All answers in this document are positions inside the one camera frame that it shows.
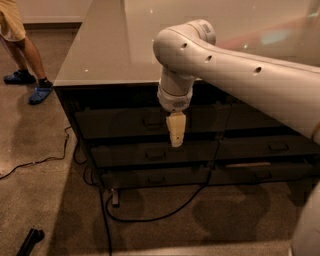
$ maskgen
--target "shorts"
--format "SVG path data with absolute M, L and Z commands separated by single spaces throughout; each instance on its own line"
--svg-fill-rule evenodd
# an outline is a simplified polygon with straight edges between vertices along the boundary
M 18 42 L 26 37 L 15 0 L 0 0 L 0 34 L 10 42 Z

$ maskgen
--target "power cord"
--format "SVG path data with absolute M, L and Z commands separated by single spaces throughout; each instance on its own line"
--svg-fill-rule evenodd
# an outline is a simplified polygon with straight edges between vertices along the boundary
M 76 157 L 77 151 L 78 151 L 78 152 L 80 151 L 80 142 L 79 142 L 79 141 L 77 142 L 77 145 L 76 145 L 76 147 L 75 147 L 75 149 L 74 149 L 74 152 L 73 152 L 73 161 L 74 161 L 75 163 L 79 164 L 79 165 L 85 164 L 85 163 L 87 162 L 87 159 L 86 159 L 86 160 L 83 160 L 82 162 L 79 162 L 79 161 L 77 160 L 77 157 Z
M 88 165 L 84 168 L 83 170 L 83 180 L 87 185 L 90 186 L 96 186 L 97 187 L 97 183 L 94 182 L 93 179 L 93 171 L 91 170 L 91 182 L 88 182 L 86 179 L 86 173 L 88 170 Z M 114 221 L 118 221 L 118 222 L 124 222 L 124 223 L 142 223 L 142 222 L 153 222 L 153 221 L 158 221 L 158 220 L 162 220 L 165 218 L 168 218 L 170 216 L 173 216 L 174 214 L 178 213 L 179 211 L 181 211 L 182 209 L 184 209 L 189 203 L 191 203 L 191 201 L 206 187 L 208 187 L 209 185 L 209 180 L 211 178 L 211 173 L 209 174 L 209 177 L 207 179 L 207 182 L 205 185 L 201 186 L 200 188 L 198 188 L 195 193 L 184 203 L 182 204 L 179 208 L 177 208 L 176 210 L 165 214 L 163 216 L 159 216 L 159 217 L 155 217 L 155 218 L 150 218 L 150 219 L 121 219 L 118 217 L 115 217 L 114 215 L 111 214 L 111 212 L 108 209 L 108 205 L 112 199 L 112 195 L 107 199 L 105 205 L 103 202 L 103 193 L 101 192 L 101 190 L 99 189 L 99 194 L 100 194 L 100 205 L 101 205 L 101 210 L 102 210 L 102 214 L 103 214 L 103 220 L 105 223 L 105 229 L 106 229 L 106 233 L 107 233 L 107 239 L 108 239 L 108 250 L 109 250 L 109 256 L 112 256 L 112 240 L 111 240 L 111 232 L 110 232 L 110 228 L 109 228 L 109 223 L 108 223 L 108 219 L 107 216 L 114 220 Z
M 94 181 L 93 171 L 92 170 L 90 172 L 90 181 L 87 180 L 86 177 L 87 177 L 87 170 L 88 169 L 89 169 L 88 165 L 86 165 L 85 168 L 83 169 L 82 178 L 83 178 L 84 183 L 86 183 L 87 185 L 92 186 L 92 187 L 98 187 L 98 184 Z M 108 252 L 109 252 L 109 256 L 112 256 L 111 232 L 110 232 L 110 228 L 109 228 L 107 215 L 106 215 L 106 212 L 104 210 L 103 193 L 102 193 L 102 191 L 100 189 L 99 189 L 99 195 L 100 195 L 100 206 L 101 206 L 103 221 L 104 221 L 104 224 L 105 224 L 105 229 L 106 229 L 107 239 L 108 239 Z
M 105 210 L 108 214 L 108 216 L 112 219 L 112 220 L 115 220 L 115 221 L 118 221 L 118 222 L 125 222 L 125 223 L 138 223 L 138 222 L 152 222 L 152 221 L 158 221 L 158 220 L 162 220 L 162 219 L 166 219 L 176 213 L 178 213 L 179 211 L 181 211 L 183 208 L 185 208 L 189 203 L 191 203 L 191 201 L 204 189 L 206 188 L 207 185 L 204 185 L 204 186 L 201 186 L 200 188 L 198 188 L 196 190 L 196 192 L 184 203 L 182 204 L 178 209 L 168 213 L 168 214 L 165 214 L 163 216 L 159 216 L 159 217 L 156 217 L 156 218 L 151 218 L 151 219 L 121 219 L 121 218 L 118 218 L 118 217 L 115 217 L 114 215 L 111 214 L 111 212 L 109 211 L 108 209 L 108 205 L 109 205 L 109 202 L 111 201 L 112 199 L 112 195 L 108 198 L 107 202 L 106 202 L 106 205 L 105 205 Z
M 0 180 L 3 180 L 7 177 L 9 177 L 11 174 L 13 174 L 17 169 L 19 168 L 22 168 L 22 167 L 30 167 L 30 166 L 34 166 L 34 165 L 37 165 L 37 164 L 42 164 L 44 162 L 47 162 L 47 161 L 55 161 L 55 160 L 63 160 L 66 156 L 66 148 L 67 148 L 67 144 L 68 144 L 68 140 L 69 140 L 69 133 L 67 132 L 67 130 L 71 129 L 71 126 L 67 127 L 64 129 L 64 132 L 66 133 L 66 137 L 65 137 L 65 141 L 64 141 L 64 146 L 63 146 L 63 156 L 62 157 L 48 157 L 48 158 L 45 158 L 43 160 L 40 160 L 40 161 L 36 161 L 36 162 L 30 162 L 30 163 L 26 163 L 26 164 L 20 164 L 16 167 L 14 167 L 9 173 L 7 173 L 6 175 L 0 177 Z

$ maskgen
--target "blue shoe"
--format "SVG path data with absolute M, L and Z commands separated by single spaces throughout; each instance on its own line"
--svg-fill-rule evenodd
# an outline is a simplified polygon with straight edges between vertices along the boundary
M 41 88 L 36 87 L 34 93 L 29 98 L 29 104 L 36 105 L 44 102 L 44 100 L 49 96 L 52 88 Z

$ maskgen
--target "drawer front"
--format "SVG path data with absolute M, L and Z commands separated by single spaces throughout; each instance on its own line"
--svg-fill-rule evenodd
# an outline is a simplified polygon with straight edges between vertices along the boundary
M 185 142 L 179 148 L 168 143 L 99 146 L 91 149 L 97 167 L 213 161 L 216 141 Z
M 85 139 L 168 133 L 166 113 L 160 108 L 87 110 L 75 117 Z
M 246 104 L 233 104 L 226 130 L 283 126 L 280 122 Z
M 217 160 L 319 154 L 320 146 L 303 136 L 267 136 L 219 141 Z
M 186 133 L 220 132 L 229 116 L 223 105 L 191 106 L 186 111 Z M 75 114 L 85 139 L 168 134 L 167 112 L 161 108 L 86 110 Z
M 307 177 L 319 170 L 307 163 L 243 163 L 238 166 L 216 166 L 210 185 L 261 183 L 295 180 Z
M 101 179 L 107 189 L 205 184 L 209 172 L 202 167 L 108 171 Z

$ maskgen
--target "table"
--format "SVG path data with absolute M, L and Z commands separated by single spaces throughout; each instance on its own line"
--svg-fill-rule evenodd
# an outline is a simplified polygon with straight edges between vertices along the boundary
M 198 18 L 214 25 L 220 47 L 317 65 L 315 13 L 308 1 L 291 8 L 285 2 L 92 2 L 54 88 L 101 189 L 319 173 L 318 145 L 200 80 L 185 111 L 185 142 L 172 148 L 168 113 L 156 96 L 161 66 L 153 38 L 162 28 Z

